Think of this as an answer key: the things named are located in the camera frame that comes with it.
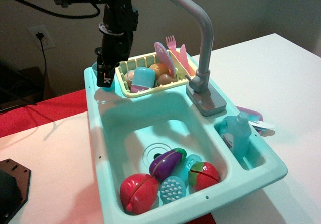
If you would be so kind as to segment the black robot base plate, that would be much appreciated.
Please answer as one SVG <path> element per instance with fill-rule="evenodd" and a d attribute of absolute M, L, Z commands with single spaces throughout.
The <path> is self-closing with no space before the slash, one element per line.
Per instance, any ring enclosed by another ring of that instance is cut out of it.
<path fill-rule="evenodd" d="M 8 158 L 1 161 L 1 223 L 9 223 L 28 200 L 31 170 Z"/>

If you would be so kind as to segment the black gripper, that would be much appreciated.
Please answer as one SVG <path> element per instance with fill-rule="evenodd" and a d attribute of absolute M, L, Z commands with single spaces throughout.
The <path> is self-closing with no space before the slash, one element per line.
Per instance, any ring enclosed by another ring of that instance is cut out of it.
<path fill-rule="evenodd" d="M 128 60 L 133 44 L 133 31 L 121 34 L 103 33 L 100 47 L 95 49 L 97 55 L 97 86 L 111 87 L 115 68 L 119 62 Z"/>

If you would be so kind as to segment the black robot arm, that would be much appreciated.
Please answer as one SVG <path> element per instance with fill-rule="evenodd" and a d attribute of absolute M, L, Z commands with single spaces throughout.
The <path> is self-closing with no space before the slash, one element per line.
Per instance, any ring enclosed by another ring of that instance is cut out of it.
<path fill-rule="evenodd" d="M 100 14 L 100 10 L 91 15 L 69 16 L 51 12 L 25 0 L 15 0 L 52 16 L 70 19 L 88 19 Z M 99 31 L 103 34 L 101 47 L 95 49 L 97 55 L 97 86 L 111 88 L 116 68 L 121 61 L 129 58 L 133 42 L 133 32 L 137 29 L 138 11 L 132 7 L 131 0 L 54 0 L 62 7 L 75 3 L 90 3 L 95 8 L 104 4 L 103 21 Z"/>

